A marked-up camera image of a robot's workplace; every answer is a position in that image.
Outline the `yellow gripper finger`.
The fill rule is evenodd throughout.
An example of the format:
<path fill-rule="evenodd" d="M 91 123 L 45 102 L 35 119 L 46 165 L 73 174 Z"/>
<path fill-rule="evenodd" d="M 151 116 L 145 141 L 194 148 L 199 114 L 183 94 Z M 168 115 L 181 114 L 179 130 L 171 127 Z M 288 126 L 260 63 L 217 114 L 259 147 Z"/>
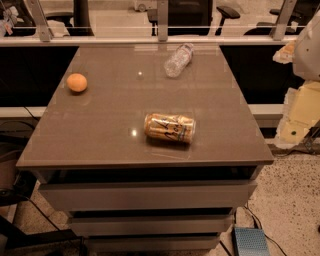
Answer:
<path fill-rule="evenodd" d="M 288 64 L 293 62 L 294 50 L 296 41 L 290 41 L 282 48 L 280 48 L 272 57 L 272 59 L 281 64 Z"/>
<path fill-rule="evenodd" d="M 294 147 L 320 121 L 320 82 L 307 81 L 298 89 L 289 88 L 283 117 L 276 130 L 277 147 Z"/>

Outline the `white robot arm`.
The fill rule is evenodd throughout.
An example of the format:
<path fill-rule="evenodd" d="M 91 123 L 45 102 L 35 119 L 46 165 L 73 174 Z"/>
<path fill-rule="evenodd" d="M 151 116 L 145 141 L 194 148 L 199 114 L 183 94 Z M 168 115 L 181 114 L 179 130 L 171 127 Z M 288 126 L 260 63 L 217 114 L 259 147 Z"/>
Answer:
<path fill-rule="evenodd" d="M 293 64 L 293 73 L 304 83 L 289 88 L 283 105 L 283 117 L 276 130 L 275 145 L 290 149 L 303 141 L 320 121 L 320 11 L 309 21 L 295 41 L 278 50 L 273 60 Z"/>

